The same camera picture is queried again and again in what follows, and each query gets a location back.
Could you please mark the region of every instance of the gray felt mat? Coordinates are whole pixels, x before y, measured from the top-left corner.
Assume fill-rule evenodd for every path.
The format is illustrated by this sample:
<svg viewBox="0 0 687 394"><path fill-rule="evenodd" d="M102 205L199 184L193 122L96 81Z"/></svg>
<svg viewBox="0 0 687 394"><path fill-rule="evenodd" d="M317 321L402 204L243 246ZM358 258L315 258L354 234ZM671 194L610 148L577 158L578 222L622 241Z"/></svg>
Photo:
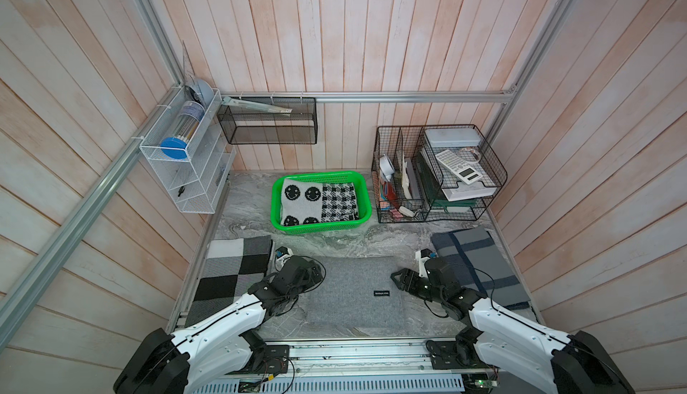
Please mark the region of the gray felt mat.
<svg viewBox="0 0 687 394"><path fill-rule="evenodd" d="M318 257L327 277L321 286L301 295L306 320L316 325L365 328L403 327L401 294L391 281L399 269L393 257Z"/></svg>

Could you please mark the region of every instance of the white wire shelf organizer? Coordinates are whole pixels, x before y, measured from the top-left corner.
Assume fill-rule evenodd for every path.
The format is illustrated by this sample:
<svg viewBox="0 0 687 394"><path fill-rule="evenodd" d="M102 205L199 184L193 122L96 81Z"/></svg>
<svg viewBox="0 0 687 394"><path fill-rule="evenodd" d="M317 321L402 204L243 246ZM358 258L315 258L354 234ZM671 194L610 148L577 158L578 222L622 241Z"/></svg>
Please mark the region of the white wire shelf organizer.
<svg viewBox="0 0 687 394"><path fill-rule="evenodd" d="M141 151L181 212L214 213L236 156L236 148L227 152L227 139L216 122L215 114L222 97L218 89L213 90L214 98L186 148L175 149L177 153L183 151L183 157L169 157L160 147L186 102L183 88L179 88L169 105L164 106L165 110L141 141Z"/></svg>

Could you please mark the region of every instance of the cylindrical container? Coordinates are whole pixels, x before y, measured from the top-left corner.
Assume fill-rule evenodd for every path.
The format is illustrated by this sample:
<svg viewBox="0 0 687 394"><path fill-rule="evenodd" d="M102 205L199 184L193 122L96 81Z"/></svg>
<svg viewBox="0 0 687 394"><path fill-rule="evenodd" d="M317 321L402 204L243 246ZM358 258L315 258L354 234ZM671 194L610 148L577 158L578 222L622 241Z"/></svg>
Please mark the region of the cylindrical container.
<svg viewBox="0 0 687 394"><path fill-rule="evenodd" d="M200 103L193 101L184 103L172 122L172 126L167 131L167 137L160 144L162 152L176 160L186 158L184 148L193 137L193 133L196 132L203 115L205 115L205 108Z"/></svg>

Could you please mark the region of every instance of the wire basket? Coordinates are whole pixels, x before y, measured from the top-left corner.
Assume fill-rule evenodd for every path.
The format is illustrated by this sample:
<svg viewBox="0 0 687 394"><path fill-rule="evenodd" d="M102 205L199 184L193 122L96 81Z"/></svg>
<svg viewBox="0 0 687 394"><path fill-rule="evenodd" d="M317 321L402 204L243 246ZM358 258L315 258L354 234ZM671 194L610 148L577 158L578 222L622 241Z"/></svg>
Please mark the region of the wire basket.
<svg viewBox="0 0 687 394"><path fill-rule="evenodd" d="M473 128L481 138L480 144L476 148L482 157L473 166L484 175L483 183L485 186L497 188L491 196L448 201L443 192L444 189L456 188L459 179L436 161L435 155L447 148L433 148L425 136L425 130L458 127ZM399 196L398 200L391 200L386 203L380 193L381 182L379 180L379 158L383 155L387 155L392 160L394 170L397 172L391 184L396 195ZM473 156L464 148L458 150L458 155L466 160ZM415 170L421 196L419 200L406 199L404 196L398 174L402 166L399 159L402 157L410 158L411 166ZM372 159L372 177L379 222L396 223L439 220L475 221L484 214L489 204L500 192L501 187L506 183L508 176L491 146L475 125L436 125L378 127ZM398 208L399 206L405 206L412 210L415 212L415 216L399 218L396 215L394 217L391 208Z"/></svg>
<svg viewBox="0 0 687 394"><path fill-rule="evenodd" d="M242 100L292 109L288 114L260 112L246 107L222 105L217 112L229 143L298 144L317 143L317 108L312 97L251 97Z"/></svg>
<svg viewBox="0 0 687 394"><path fill-rule="evenodd" d="M219 90L214 90L212 102L186 147L174 149L177 154L182 154L180 158L168 156L164 151L168 148L160 146L187 99L184 90L179 88L140 147L179 211L214 213L229 167L236 156L236 149L227 152L227 140L221 125L213 124L221 100Z"/></svg>

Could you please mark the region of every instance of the black and white checkered blanket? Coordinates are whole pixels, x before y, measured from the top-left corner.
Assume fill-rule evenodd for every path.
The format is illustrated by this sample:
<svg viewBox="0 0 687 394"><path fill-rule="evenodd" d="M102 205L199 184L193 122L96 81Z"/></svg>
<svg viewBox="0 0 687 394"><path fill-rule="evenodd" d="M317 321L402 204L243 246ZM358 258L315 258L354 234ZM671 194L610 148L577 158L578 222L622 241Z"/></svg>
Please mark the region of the black and white checkered blanket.
<svg viewBox="0 0 687 394"><path fill-rule="evenodd" d="M322 184L322 222L358 219L353 183Z"/></svg>
<svg viewBox="0 0 687 394"><path fill-rule="evenodd" d="M271 250L270 236L212 241L185 326L221 311L261 281Z"/></svg>

